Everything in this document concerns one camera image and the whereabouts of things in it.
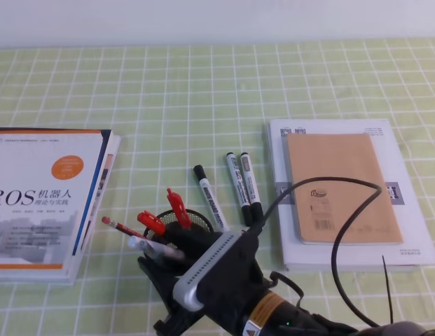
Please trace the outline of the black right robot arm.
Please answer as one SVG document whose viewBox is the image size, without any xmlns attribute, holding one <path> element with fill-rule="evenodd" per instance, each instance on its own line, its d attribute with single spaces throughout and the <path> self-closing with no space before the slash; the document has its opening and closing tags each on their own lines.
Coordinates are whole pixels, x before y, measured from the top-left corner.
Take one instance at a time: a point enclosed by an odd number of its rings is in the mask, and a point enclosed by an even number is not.
<svg viewBox="0 0 435 336">
<path fill-rule="evenodd" d="M 283 282 L 300 298 L 303 291 L 277 272 L 264 277 L 252 232 L 174 227 L 142 244 L 139 266 L 167 309 L 153 326 L 157 335 L 183 335 L 203 317 L 231 335 L 435 335 L 408 321 L 357 330 L 291 304 L 272 288 Z"/>
</svg>

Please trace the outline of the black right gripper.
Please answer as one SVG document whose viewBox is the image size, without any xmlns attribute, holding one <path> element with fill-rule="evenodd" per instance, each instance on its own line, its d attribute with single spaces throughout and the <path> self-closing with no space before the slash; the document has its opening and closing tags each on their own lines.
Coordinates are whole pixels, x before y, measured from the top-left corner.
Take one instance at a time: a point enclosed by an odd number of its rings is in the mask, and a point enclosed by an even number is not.
<svg viewBox="0 0 435 336">
<path fill-rule="evenodd" d="M 262 225 L 257 223 L 239 232 L 240 239 L 199 283 L 197 297 L 204 304 L 199 311 L 183 308 L 172 296 L 174 285 L 182 275 L 162 271 L 150 257 L 139 257 L 139 268 L 150 279 L 167 309 L 167 317 L 153 326 L 156 334 L 182 335 L 207 316 L 232 335 L 241 335 L 237 324 L 242 310 L 265 285 L 255 260 L 261 231 Z"/>
</svg>

